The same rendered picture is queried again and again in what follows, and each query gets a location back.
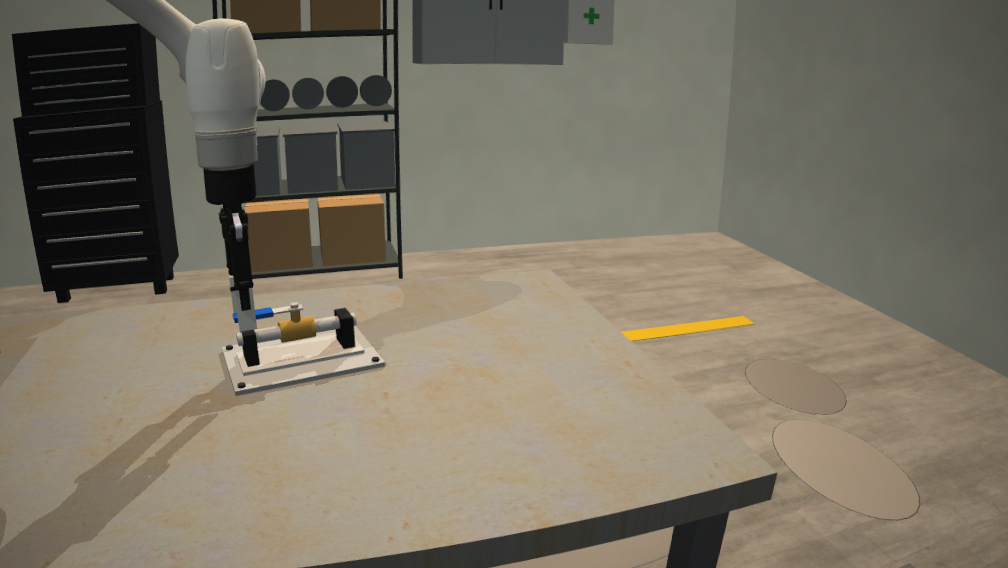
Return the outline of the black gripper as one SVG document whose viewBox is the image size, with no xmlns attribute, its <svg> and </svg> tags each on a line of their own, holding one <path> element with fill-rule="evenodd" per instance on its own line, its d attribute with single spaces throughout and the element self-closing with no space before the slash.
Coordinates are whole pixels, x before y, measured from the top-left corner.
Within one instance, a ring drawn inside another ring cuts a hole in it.
<svg viewBox="0 0 1008 568">
<path fill-rule="evenodd" d="M 257 329 L 248 245 L 248 216 L 241 206 L 243 202 L 256 197 L 254 164 L 233 171 L 203 171 L 207 202 L 223 204 L 219 219 L 225 241 L 230 291 L 233 291 L 233 312 L 237 313 L 239 330 Z"/>
</svg>

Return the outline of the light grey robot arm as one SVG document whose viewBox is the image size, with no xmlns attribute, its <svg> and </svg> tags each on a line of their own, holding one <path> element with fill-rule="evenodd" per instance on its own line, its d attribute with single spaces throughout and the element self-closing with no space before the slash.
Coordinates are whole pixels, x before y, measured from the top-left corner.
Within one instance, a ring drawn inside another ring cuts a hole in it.
<svg viewBox="0 0 1008 568">
<path fill-rule="evenodd" d="M 256 118 L 265 72 L 247 24 L 212 19 L 196 25 L 165 0 L 106 1 L 177 59 L 187 88 L 198 165 L 233 171 L 256 163 Z"/>
</svg>

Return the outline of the ball valve with blue lever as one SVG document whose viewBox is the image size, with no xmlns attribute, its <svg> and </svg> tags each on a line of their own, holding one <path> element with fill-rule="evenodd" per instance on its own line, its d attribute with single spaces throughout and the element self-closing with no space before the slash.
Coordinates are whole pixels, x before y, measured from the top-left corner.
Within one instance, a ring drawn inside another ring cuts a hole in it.
<svg viewBox="0 0 1008 568">
<path fill-rule="evenodd" d="M 316 320 L 312 316 L 301 318 L 300 308 L 294 308 L 292 303 L 275 309 L 256 309 L 255 315 L 258 320 L 287 312 L 291 320 L 278 322 L 278 326 L 236 333 L 238 346 L 243 348 L 236 352 L 243 376 L 364 353 L 354 335 L 355 314 L 351 313 L 352 316 L 346 308 L 335 309 L 333 317 Z M 284 343 L 312 338 L 318 332 L 335 329 L 336 335 L 264 348 L 257 346 L 257 343 L 278 339 Z"/>
</svg>

